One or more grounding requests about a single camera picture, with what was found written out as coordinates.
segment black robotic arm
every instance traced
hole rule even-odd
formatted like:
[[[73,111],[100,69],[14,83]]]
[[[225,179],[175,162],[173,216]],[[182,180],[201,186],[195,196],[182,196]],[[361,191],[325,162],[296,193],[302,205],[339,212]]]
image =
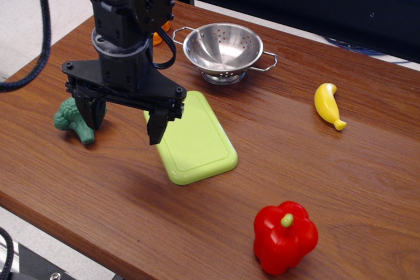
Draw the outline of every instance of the black robotic arm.
[[[150,144],[158,144],[168,121],[181,118],[186,90],[158,70],[175,62],[176,48],[161,26],[173,19],[173,0],[91,0],[98,60],[68,61],[67,91],[90,128],[99,128],[105,103],[131,106],[150,113]],[[153,62],[153,33],[168,44],[173,57]]]

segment pepper stem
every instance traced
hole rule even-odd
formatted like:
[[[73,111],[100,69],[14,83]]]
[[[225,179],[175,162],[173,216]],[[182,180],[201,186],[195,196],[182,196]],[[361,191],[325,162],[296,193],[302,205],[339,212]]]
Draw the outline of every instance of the pepper stem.
[[[284,228],[288,228],[292,224],[293,224],[293,215],[291,213],[288,213],[282,218],[282,226]]]

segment toy bell pepper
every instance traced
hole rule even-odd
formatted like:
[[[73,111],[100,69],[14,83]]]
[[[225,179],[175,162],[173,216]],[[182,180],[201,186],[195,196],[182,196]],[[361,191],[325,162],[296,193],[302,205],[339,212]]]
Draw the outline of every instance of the toy bell pepper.
[[[261,209],[254,230],[255,256],[270,275],[296,267],[318,242],[318,230],[306,209],[293,201]]]

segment yellow banana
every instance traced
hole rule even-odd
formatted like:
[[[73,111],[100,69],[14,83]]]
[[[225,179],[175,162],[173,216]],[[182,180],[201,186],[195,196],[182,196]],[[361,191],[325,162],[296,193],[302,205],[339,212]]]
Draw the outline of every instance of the yellow banana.
[[[334,94],[337,87],[332,83],[324,83],[315,92],[315,108],[318,114],[328,123],[334,124],[337,130],[343,130],[347,123],[340,120],[340,113]]]

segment green broccoli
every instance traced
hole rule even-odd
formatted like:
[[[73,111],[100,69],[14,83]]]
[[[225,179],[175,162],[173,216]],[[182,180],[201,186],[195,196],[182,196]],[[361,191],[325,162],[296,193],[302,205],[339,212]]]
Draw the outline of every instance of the green broccoli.
[[[82,144],[91,144],[95,140],[93,129],[86,125],[73,97],[61,103],[60,109],[54,115],[54,126],[60,130],[76,131]]]

